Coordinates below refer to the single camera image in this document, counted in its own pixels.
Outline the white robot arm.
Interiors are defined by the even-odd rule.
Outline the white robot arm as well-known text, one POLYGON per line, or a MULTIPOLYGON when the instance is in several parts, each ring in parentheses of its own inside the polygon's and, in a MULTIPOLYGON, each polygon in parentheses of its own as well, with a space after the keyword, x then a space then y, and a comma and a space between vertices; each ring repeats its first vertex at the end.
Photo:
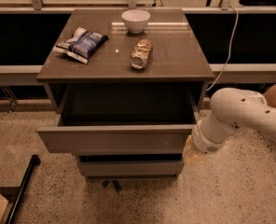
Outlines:
POLYGON ((211 112, 194 126, 183 151, 184 162, 203 161, 218 152, 226 140, 252 128, 276 143, 276 108, 256 92, 233 88, 216 91, 211 112))

